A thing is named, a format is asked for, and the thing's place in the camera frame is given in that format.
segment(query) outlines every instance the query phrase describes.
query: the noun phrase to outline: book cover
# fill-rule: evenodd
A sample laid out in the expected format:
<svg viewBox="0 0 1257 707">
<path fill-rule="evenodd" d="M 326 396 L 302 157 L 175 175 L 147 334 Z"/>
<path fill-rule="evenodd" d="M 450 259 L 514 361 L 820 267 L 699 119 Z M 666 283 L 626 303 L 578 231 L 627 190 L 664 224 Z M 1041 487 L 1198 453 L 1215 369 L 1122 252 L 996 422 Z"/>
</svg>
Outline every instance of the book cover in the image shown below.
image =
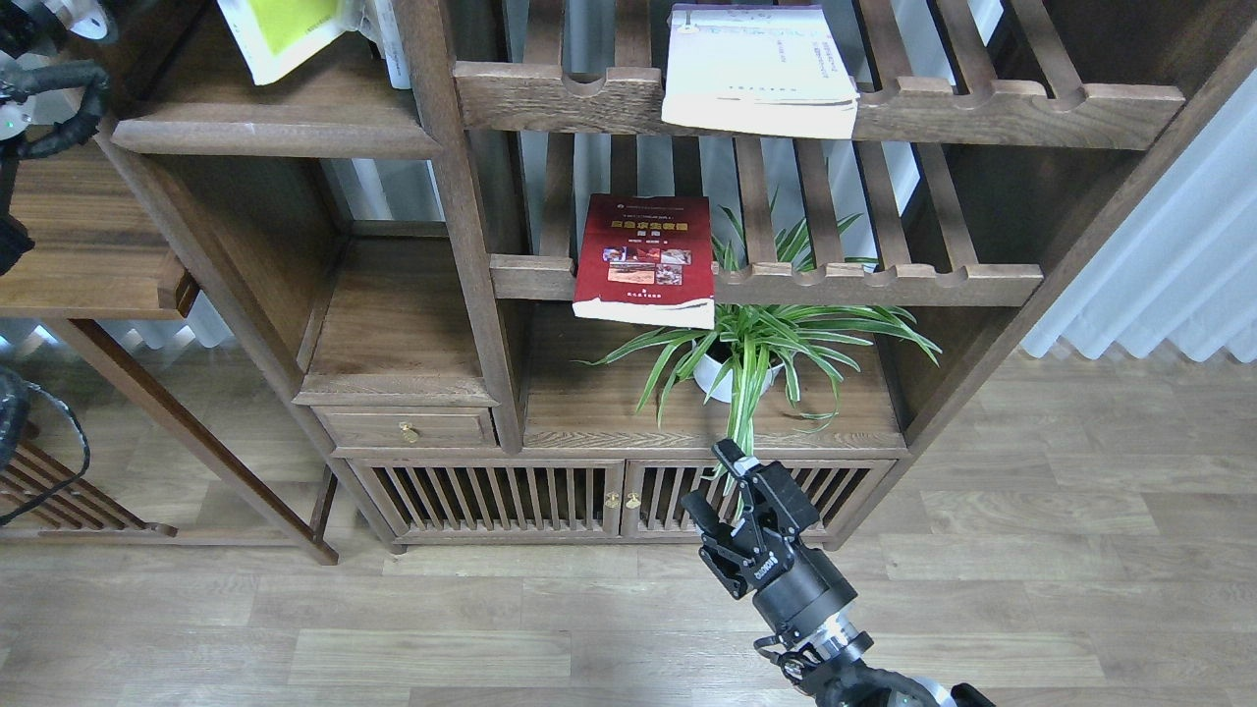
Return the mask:
<svg viewBox="0 0 1257 707">
<path fill-rule="evenodd" d="M 820 5 L 674 5 L 662 120 L 850 138 L 859 93 Z"/>
<path fill-rule="evenodd" d="M 713 328 L 708 200 L 595 194 L 585 221 L 577 317 Z"/>
<path fill-rule="evenodd" d="M 249 73 L 274 83 L 344 33 L 341 0 L 219 0 Z"/>
</svg>

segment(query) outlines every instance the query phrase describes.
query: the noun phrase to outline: floor board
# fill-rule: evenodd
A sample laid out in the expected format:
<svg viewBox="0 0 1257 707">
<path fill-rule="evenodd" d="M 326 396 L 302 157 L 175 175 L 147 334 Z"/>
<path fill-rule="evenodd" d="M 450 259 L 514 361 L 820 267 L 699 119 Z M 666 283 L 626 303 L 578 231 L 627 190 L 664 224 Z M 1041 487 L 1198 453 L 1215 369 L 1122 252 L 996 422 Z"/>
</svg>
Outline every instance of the floor board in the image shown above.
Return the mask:
<svg viewBox="0 0 1257 707">
<path fill-rule="evenodd" d="M 243 353 L 137 356 L 307 511 L 322 465 Z M 99 440 L 93 483 L 141 517 L 260 522 L 72 359 L 16 364 L 65 392 Z M 870 663 L 1001 707 L 1257 706 L 1254 371 L 1011 357 L 832 554 Z M 284 548 L 0 545 L 0 704 L 811 703 L 754 654 L 767 626 L 693 546 L 398 556 L 343 494 L 328 537 L 336 567 Z"/>
</svg>

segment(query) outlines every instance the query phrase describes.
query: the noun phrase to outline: drawer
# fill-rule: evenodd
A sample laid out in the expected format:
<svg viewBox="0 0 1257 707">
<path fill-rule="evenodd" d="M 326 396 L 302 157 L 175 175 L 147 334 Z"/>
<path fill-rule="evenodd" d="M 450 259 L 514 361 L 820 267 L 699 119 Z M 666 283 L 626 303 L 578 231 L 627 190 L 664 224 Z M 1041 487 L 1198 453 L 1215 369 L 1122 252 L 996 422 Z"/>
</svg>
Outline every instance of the drawer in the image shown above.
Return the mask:
<svg viewBox="0 0 1257 707">
<path fill-rule="evenodd" d="M 488 408 L 316 406 L 336 452 L 494 445 Z"/>
</svg>

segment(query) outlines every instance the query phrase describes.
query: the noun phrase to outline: brass knob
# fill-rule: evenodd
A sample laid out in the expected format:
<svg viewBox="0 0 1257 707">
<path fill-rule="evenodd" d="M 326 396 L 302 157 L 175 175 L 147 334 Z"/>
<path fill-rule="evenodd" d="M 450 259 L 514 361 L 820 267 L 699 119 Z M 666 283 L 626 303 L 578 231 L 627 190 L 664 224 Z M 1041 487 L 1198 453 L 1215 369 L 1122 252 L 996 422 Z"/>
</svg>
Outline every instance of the brass knob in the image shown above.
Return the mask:
<svg viewBox="0 0 1257 707">
<path fill-rule="evenodd" d="M 397 428 L 401 430 L 401 438 L 405 439 L 407 444 L 415 444 L 419 442 L 419 430 L 415 429 L 415 425 L 410 423 L 401 423 Z"/>
</svg>

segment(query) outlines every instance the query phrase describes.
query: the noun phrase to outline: cabinet door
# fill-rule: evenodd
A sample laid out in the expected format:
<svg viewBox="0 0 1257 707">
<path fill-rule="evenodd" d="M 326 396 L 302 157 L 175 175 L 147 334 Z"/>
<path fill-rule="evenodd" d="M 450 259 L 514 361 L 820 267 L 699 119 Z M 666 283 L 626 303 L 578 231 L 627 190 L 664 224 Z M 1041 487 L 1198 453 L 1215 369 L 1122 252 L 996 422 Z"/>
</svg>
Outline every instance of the cabinet door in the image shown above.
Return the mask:
<svg viewBox="0 0 1257 707">
<path fill-rule="evenodd" d="M 356 460 L 409 526 L 398 542 L 616 537 L 623 462 Z"/>
<path fill-rule="evenodd" d="M 825 538 L 837 530 L 869 497 L 872 487 L 890 469 L 894 459 L 782 459 L 791 476 L 821 512 L 821 522 L 803 537 Z M 652 540 L 696 538 L 693 518 L 680 499 L 698 491 L 730 522 L 737 512 L 737 494 L 724 494 L 725 479 L 711 481 L 714 462 L 631 460 L 626 467 L 623 516 L 625 537 Z"/>
</svg>

